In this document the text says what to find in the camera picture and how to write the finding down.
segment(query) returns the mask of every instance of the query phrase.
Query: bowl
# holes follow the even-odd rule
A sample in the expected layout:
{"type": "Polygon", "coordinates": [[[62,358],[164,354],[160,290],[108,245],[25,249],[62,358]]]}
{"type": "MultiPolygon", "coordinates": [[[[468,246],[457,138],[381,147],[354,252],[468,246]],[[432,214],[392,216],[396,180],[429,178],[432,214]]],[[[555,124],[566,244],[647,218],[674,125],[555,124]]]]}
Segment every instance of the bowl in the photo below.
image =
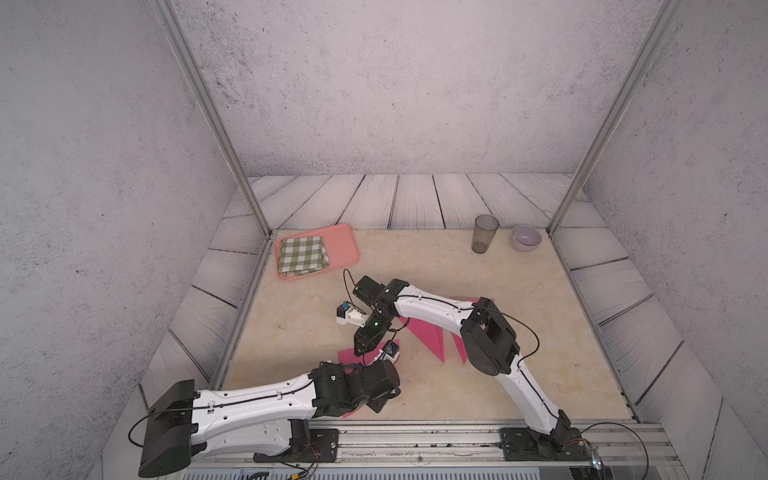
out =
{"type": "Polygon", "coordinates": [[[541,234],[530,225],[518,225],[509,232],[512,248],[521,252],[531,252],[541,245],[541,234]]]}

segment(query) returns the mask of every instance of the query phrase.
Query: gray translucent cup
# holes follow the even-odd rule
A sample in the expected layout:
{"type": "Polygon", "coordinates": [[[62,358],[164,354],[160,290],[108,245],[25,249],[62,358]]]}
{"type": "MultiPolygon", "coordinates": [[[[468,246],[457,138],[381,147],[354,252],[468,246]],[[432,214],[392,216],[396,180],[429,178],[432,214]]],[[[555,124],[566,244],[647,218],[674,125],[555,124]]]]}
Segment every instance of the gray translucent cup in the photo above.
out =
{"type": "Polygon", "coordinates": [[[472,232],[472,251],[485,253],[491,245],[498,229],[498,220],[493,215],[480,215],[475,218],[475,230],[472,232]]]}

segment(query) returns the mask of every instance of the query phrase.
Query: checkered cloth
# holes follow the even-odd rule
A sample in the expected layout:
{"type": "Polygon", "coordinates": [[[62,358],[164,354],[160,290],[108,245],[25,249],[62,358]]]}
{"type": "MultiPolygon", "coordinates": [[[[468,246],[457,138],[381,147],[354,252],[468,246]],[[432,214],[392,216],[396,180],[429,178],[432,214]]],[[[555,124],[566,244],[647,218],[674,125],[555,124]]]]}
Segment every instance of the checkered cloth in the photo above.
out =
{"type": "Polygon", "coordinates": [[[322,237],[286,238],[280,244],[279,271],[285,276],[306,275],[329,265],[322,237]]]}

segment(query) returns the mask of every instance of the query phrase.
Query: concrete wall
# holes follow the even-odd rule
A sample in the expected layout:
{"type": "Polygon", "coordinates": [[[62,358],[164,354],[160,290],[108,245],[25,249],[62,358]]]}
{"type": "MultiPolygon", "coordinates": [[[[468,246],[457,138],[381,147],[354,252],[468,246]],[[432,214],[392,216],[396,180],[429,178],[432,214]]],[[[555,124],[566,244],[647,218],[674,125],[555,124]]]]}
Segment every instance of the concrete wall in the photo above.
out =
{"type": "Polygon", "coordinates": [[[173,0],[249,175],[568,172],[659,0],[173,0]]]}
{"type": "Polygon", "coordinates": [[[768,3],[691,1],[589,195],[768,452],[768,3]]]}
{"type": "Polygon", "coordinates": [[[234,182],[133,0],[0,4],[0,162],[0,477],[85,478],[234,182]]]}

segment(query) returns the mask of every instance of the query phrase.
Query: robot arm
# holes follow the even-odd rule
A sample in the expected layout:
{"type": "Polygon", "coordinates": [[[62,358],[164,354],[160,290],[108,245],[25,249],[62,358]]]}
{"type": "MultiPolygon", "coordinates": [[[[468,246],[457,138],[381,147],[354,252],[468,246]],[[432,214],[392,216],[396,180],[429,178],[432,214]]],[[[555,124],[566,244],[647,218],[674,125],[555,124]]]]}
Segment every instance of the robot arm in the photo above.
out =
{"type": "Polygon", "coordinates": [[[412,317],[461,336],[472,365],[495,376],[525,417],[530,430],[560,445],[572,437],[570,421],[521,360],[517,335],[489,299],[462,302],[424,292],[403,280],[383,285],[364,276],[353,290],[372,312],[355,333],[355,353],[372,351],[395,316],[412,317]]]}
{"type": "Polygon", "coordinates": [[[303,420],[341,416],[368,405],[380,412],[400,392],[394,365],[324,362],[310,373],[241,390],[199,390],[177,382],[152,405],[144,434],[139,476],[153,478],[187,467],[192,457],[256,452],[278,455],[299,445],[303,420]]]}

